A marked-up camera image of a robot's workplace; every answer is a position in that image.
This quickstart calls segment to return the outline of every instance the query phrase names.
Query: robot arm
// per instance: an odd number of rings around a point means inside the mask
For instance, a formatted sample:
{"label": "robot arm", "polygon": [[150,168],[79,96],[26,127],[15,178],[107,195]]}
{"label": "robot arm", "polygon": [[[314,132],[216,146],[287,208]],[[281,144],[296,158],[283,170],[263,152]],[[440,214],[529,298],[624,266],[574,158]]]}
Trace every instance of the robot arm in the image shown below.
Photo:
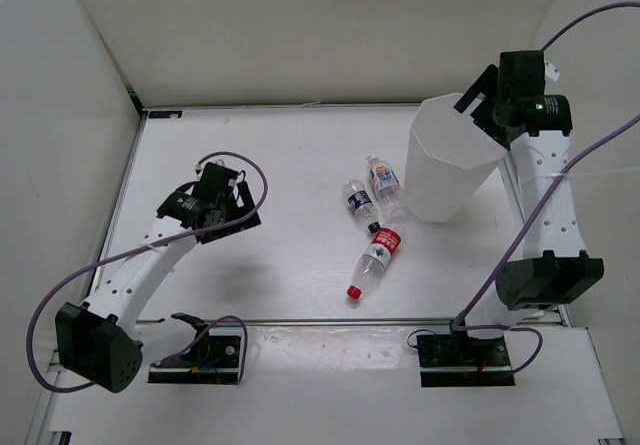
{"label": "robot arm", "polygon": [[[112,391],[120,392],[144,365],[188,346],[202,321],[185,314],[150,325],[136,325],[142,309],[173,267],[197,243],[208,243],[260,224],[257,214],[233,227],[158,244],[163,238],[230,222],[254,208],[240,173],[209,163],[200,180],[180,187],[158,209],[142,245],[149,250],[126,259],[116,274],[81,305],[66,303],[55,319],[60,363]],[[233,197],[234,188],[243,205]],[[188,194],[186,190],[193,186]],[[194,356],[198,351],[188,352]]]}
{"label": "robot arm", "polygon": [[[485,95],[471,116],[512,154],[525,219],[569,160],[569,103],[563,96],[544,95],[544,85],[542,51],[507,52],[500,67],[489,66],[455,106],[462,112]],[[603,274],[602,260],[587,255],[566,178],[525,237],[523,259],[507,264],[467,315],[466,325],[515,325],[537,310],[573,302]],[[474,330],[469,336],[495,339],[503,333]]]}

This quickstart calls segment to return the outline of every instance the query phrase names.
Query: white plastic cup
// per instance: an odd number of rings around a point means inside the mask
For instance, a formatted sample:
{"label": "white plastic cup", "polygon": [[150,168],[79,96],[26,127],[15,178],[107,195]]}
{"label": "white plastic cup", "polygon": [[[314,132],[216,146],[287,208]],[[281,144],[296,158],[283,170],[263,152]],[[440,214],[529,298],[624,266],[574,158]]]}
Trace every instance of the white plastic cup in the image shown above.
{"label": "white plastic cup", "polygon": [[507,151],[469,116],[453,109],[462,94],[422,102],[411,125],[404,191],[409,210],[424,222],[446,222],[469,201]]}

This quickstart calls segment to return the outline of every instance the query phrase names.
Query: bottle cap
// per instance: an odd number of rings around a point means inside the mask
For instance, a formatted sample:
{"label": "bottle cap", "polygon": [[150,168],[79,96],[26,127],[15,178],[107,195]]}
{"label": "bottle cap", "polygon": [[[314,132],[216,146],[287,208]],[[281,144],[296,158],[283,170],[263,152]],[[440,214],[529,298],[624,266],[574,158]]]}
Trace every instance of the bottle cap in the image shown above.
{"label": "bottle cap", "polygon": [[351,300],[358,300],[360,298],[360,295],[362,295],[362,290],[351,285],[347,290],[347,295]]}
{"label": "bottle cap", "polygon": [[373,222],[373,223],[370,223],[367,228],[371,233],[378,233],[378,231],[380,230],[380,224],[378,222]]}

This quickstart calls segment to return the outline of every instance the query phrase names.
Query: water bottle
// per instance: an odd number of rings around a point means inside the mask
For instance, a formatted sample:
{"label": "water bottle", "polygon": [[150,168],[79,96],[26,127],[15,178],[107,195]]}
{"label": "water bottle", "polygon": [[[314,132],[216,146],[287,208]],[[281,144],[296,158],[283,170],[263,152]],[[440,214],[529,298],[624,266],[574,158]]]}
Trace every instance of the water bottle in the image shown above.
{"label": "water bottle", "polygon": [[342,198],[347,202],[358,224],[370,233],[380,230],[378,223],[378,209],[371,203],[371,199],[360,180],[349,180],[342,186]]}
{"label": "water bottle", "polygon": [[347,289],[350,299],[359,300],[363,293],[368,293],[380,283],[393,254],[402,242],[403,235],[403,222],[391,221],[383,225],[353,271],[351,286]]}
{"label": "water bottle", "polygon": [[372,155],[367,157],[367,172],[371,190],[380,202],[385,218],[398,222],[406,221],[409,218],[409,209],[404,201],[402,186],[391,165]]}

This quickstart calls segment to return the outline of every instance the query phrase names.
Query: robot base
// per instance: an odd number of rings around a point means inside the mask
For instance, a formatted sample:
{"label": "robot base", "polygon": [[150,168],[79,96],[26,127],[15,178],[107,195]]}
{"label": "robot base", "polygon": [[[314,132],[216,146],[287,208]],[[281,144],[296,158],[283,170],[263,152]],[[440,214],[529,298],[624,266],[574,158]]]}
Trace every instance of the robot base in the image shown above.
{"label": "robot base", "polygon": [[[210,335],[202,339],[205,350],[196,362],[180,358],[166,358],[149,367],[149,383],[228,385],[238,381],[240,346],[239,335]],[[202,370],[194,367],[209,364]]]}
{"label": "robot base", "polygon": [[515,385],[504,337],[478,340],[452,331],[450,335],[418,335],[417,344],[422,387]]}

